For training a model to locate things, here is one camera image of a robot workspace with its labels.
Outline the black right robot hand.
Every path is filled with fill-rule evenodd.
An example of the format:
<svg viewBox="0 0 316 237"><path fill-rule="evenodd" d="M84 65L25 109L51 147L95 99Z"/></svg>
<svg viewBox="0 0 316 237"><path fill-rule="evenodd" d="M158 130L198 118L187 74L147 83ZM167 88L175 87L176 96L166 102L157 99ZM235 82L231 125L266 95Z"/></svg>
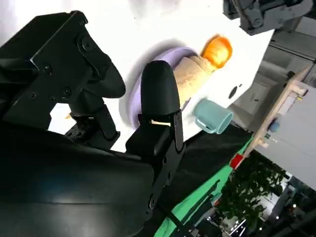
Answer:
<svg viewBox="0 0 316 237"><path fill-rule="evenodd" d="M105 98L125 84L81 11L35 17L0 49L0 234L133 237L182 158L173 69L141 78L140 126L126 152Z"/></svg>

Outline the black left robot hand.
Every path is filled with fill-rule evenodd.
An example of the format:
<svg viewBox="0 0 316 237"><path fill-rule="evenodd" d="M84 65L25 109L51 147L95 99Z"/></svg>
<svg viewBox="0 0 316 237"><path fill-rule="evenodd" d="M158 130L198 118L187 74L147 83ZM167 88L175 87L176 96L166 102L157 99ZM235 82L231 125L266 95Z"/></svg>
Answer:
<svg viewBox="0 0 316 237"><path fill-rule="evenodd" d="M314 0L225 0L223 14L240 19L240 28L249 35L281 28L288 20L316 10Z"/></svg>

